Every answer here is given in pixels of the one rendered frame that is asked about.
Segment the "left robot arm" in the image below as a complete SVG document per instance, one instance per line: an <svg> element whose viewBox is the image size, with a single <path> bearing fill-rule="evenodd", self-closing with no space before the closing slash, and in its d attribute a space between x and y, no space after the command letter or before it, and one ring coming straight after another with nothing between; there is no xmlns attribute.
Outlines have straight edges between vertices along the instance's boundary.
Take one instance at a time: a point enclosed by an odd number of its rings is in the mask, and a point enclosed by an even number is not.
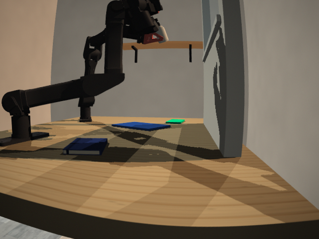
<svg viewBox="0 0 319 239"><path fill-rule="evenodd" d="M129 26L127 26L129 25ZM129 34L134 34L130 24L124 19L123 38L128 38ZM97 62L102 57L102 46L105 43L106 28L95 36L88 36L86 39L83 58L85 59L85 74L84 76L94 74ZM89 42L91 41L91 42ZM89 48L93 46L94 48ZM79 98L78 107L80 107L80 120L79 122L92 122L91 108L95 102L95 97Z"/></svg>

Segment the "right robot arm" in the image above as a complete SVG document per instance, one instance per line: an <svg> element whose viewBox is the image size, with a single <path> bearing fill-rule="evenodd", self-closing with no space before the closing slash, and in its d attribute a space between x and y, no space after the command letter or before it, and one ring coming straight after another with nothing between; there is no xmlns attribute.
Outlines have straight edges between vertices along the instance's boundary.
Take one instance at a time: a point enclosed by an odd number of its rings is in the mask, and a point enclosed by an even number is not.
<svg viewBox="0 0 319 239"><path fill-rule="evenodd" d="M113 0L107 5L104 74L90 74L80 79L28 90L15 90L4 94L1 104L10 113L11 137L1 138L0 146L30 141L49 136L47 132L32 132L29 108L55 102L97 96L122 83L124 19L134 34L157 32L159 26L152 14L157 13L154 3L145 0Z"/></svg>

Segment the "dark blue book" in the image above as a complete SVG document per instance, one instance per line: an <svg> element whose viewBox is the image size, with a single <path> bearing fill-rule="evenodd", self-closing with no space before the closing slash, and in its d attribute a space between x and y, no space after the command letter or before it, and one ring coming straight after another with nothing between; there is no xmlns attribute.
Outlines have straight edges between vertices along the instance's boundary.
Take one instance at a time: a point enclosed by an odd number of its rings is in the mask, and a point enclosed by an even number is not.
<svg viewBox="0 0 319 239"><path fill-rule="evenodd" d="M107 138L76 138L63 148L63 154L102 155L107 143Z"/></svg>

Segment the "green flat rectangular block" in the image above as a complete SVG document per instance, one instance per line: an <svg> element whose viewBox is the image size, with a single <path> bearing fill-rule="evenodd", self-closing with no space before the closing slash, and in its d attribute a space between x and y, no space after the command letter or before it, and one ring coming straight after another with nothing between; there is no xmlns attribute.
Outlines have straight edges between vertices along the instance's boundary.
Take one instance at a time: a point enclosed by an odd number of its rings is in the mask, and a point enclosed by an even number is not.
<svg viewBox="0 0 319 239"><path fill-rule="evenodd" d="M166 123L174 123L174 124L181 124L182 122L184 122L183 119L171 119L171 120L168 120L166 121Z"/></svg>

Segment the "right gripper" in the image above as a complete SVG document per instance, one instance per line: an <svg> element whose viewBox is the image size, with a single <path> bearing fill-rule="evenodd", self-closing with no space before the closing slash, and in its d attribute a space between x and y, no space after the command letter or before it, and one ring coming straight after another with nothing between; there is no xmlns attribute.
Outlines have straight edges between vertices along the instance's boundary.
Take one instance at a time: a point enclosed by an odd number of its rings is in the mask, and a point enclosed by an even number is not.
<svg viewBox="0 0 319 239"><path fill-rule="evenodd" d="M147 3L147 7L145 10L147 10L147 8L148 8L148 3L154 3L156 5L157 11L158 11L157 13L159 13L159 11L163 10L162 5L160 4L160 0L145 0L145 1ZM155 13L155 14L157 14L157 13Z"/></svg>

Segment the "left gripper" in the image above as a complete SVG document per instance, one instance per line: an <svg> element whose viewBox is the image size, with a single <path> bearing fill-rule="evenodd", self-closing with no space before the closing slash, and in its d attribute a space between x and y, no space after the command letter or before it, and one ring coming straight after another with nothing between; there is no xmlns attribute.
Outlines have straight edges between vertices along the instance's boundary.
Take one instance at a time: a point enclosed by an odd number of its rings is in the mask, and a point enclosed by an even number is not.
<svg viewBox="0 0 319 239"><path fill-rule="evenodd" d="M127 35L129 39L135 39L137 40L137 43L142 43L142 44L149 44L153 42L163 41L163 37L157 33L150 33L150 34L139 33L138 35L127 33ZM153 38L153 35L159 37L159 39Z"/></svg>

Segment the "blue flat rectangular pad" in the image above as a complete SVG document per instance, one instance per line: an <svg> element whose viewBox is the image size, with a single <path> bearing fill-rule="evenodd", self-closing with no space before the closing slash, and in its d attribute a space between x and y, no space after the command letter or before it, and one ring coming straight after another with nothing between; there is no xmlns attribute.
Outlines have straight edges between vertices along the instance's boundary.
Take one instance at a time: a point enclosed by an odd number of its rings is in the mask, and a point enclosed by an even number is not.
<svg viewBox="0 0 319 239"><path fill-rule="evenodd" d="M166 124L155 124L155 123L145 123L145 122L126 122L126 123L112 124L112 126L138 129L138 130L146 130L146 131L170 127L170 125L166 125Z"/></svg>

